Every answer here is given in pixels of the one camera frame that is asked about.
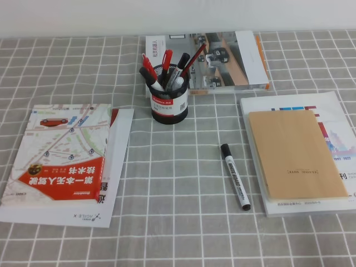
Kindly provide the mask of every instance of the stack of books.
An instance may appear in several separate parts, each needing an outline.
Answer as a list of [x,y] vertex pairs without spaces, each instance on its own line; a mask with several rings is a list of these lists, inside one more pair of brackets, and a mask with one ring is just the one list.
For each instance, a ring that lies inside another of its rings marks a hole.
[[133,113],[107,104],[35,105],[0,221],[108,227]]
[[267,216],[356,210],[356,138],[334,92],[240,104]]

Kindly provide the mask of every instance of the white wall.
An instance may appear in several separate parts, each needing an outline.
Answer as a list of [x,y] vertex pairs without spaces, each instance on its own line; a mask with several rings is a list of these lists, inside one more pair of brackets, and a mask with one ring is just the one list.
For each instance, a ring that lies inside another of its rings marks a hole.
[[355,0],[0,0],[0,37],[356,28]]

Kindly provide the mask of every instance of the sticker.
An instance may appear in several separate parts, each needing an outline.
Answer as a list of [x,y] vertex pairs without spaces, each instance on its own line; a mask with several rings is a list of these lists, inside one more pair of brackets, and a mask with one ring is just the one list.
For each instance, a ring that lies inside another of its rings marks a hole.
[[175,99],[161,99],[151,94],[151,108],[161,116],[176,116],[188,107],[188,90]]

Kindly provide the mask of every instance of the brown notebook cover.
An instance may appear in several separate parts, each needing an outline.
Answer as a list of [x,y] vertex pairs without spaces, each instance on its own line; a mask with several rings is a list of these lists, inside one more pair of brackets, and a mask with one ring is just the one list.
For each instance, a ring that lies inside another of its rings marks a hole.
[[249,120],[272,199],[348,196],[312,111],[251,112]]

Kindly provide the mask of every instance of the white magazine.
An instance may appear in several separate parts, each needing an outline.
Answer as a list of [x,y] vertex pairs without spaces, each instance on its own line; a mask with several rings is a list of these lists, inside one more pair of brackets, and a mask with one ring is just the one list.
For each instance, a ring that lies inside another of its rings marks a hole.
[[[267,216],[339,213],[356,210],[356,137],[335,92],[242,98],[240,104]],[[272,202],[268,199],[248,114],[254,111],[271,110],[313,110],[325,142],[339,169],[340,179],[343,180],[349,193],[348,199],[291,202]]]
[[115,204],[118,182],[126,153],[134,110],[120,109],[110,127],[100,192],[94,204],[73,206],[20,207],[0,206],[0,221],[9,223],[91,226],[108,228]]

